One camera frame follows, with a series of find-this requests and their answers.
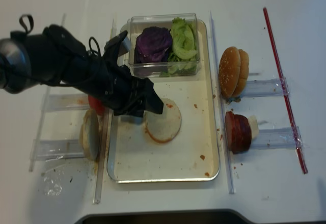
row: robotic arm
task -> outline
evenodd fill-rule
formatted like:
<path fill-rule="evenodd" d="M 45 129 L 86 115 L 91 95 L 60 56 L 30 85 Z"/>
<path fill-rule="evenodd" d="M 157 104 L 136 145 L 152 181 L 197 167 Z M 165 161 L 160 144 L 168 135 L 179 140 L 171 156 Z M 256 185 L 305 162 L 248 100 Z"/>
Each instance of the robotic arm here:
<path fill-rule="evenodd" d="M 30 30 L 23 19 L 27 17 Z M 130 69 L 117 65 L 119 50 L 127 31 L 109 40 L 101 56 L 96 40 L 90 50 L 66 29 L 52 24 L 42 34 L 29 35 L 31 15 L 19 19 L 25 32 L 13 31 L 0 40 L 0 88 L 17 94 L 37 84 L 75 87 L 99 99 L 114 115 L 142 117 L 145 110 L 162 114 L 163 103 L 148 79 L 134 77 Z M 97 50 L 93 50 L 94 41 Z"/>

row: black cable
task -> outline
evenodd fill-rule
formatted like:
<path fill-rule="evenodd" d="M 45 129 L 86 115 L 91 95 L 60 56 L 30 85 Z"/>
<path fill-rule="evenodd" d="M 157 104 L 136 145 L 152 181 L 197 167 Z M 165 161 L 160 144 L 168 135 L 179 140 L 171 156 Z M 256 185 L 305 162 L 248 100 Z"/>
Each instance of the black cable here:
<path fill-rule="evenodd" d="M 92 47 L 91 47 L 91 41 L 92 40 L 95 42 L 95 45 L 97 47 L 97 51 L 93 50 Z M 96 41 L 96 39 L 94 37 L 91 37 L 89 39 L 88 44 L 89 44 L 90 51 L 92 52 L 92 54 L 100 57 L 100 63 L 98 65 L 97 70 L 92 74 L 92 76 L 90 76 L 89 78 L 87 78 L 86 80 L 83 80 L 81 82 L 70 83 L 70 84 L 53 83 L 53 82 L 49 82 L 49 81 L 46 81 L 46 80 L 34 78 L 32 76 L 29 76 L 29 75 L 22 74 L 22 73 L 20 73 L 18 71 L 15 71 L 14 70 L 15 67 L 12 67 L 12 66 L 8 67 L 6 65 L 0 64 L 0 68 L 2 68 L 5 71 L 10 72 L 13 75 L 16 75 L 16 76 L 19 76 L 19 77 L 22 77 L 22 78 L 26 78 L 26 79 L 30 79 L 30 80 L 33 80 L 33 81 L 36 81 L 36 82 L 40 83 L 41 85 L 45 84 L 45 85 L 47 85 L 49 87 L 77 87 L 77 86 L 80 86 L 80 85 L 83 85 L 85 83 L 88 83 L 88 82 L 92 81 L 96 77 L 98 72 L 100 71 L 102 63 L 103 63 L 103 58 L 101 57 L 100 47 L 99 47 L 98 42 Z"/>

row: metal tray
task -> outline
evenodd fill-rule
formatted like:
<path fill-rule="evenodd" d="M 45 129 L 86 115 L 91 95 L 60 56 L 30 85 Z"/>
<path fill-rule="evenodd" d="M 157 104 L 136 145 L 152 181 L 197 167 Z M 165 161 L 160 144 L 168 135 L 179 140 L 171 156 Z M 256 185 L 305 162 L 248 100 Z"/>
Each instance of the metal tray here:
<path fill-rule="evenodd" d="M 180 132 L 171 142 L 154 142 L 142 118 L 113 117 L 107 173 L 117 183 L 210 181 L 218 175 L 207 32 L 201 20 L 198 38 L 201 69 L 196 75 L 151 79 L 157 94 L 174 100 L 182 114 Z"/>

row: red tomato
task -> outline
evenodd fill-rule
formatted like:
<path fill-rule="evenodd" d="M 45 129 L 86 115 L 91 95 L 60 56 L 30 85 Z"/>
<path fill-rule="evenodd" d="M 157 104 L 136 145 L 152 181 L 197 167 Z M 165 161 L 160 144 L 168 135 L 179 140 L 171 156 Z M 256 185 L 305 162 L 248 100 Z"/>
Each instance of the red tomato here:
<path fill-rule="evenodd" d="M 90 104 L 90 108 L 95 109 L 96 113 L 99 116 L 102 116 L 104 114 L 105 107 L 103 106 L 100 100 L 88 95 L 88 103 Z"/>

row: clear plastic box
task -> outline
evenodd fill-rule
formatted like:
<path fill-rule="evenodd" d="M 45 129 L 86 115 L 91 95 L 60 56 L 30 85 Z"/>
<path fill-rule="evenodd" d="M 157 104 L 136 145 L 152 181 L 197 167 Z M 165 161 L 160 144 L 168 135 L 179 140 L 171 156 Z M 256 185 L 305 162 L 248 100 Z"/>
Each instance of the clear plastic box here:
<path fill-rule="evenodd" d="M 172 20 L 174 18 L 182 18 L 191 23 L 196 30 L 195 40 L 197 54 L 194 61 L 184 62 L 161 62 L 161 63 L 146 63 L 136 64 L 134 62 L 134 49 L 136 45 L 136 38 L 147 27 L 157 26 L 171 29 Z M 181 75 L 195 75 L 199 70 L 200 55 L 198 50 L 198 31 L 197 31 L 197 17 L 195 13 L 189 14 L 172 14 L 172 15 L 156 15 L 156 16 L 141 16 L 133 17 L 128 21 L 129 39 L 131 41 L 131 49 L 129 52 L 129 60 L 125 60 L 134 76 L 138 77 L 155 77 L 155 76 L 181 76 Z"/>

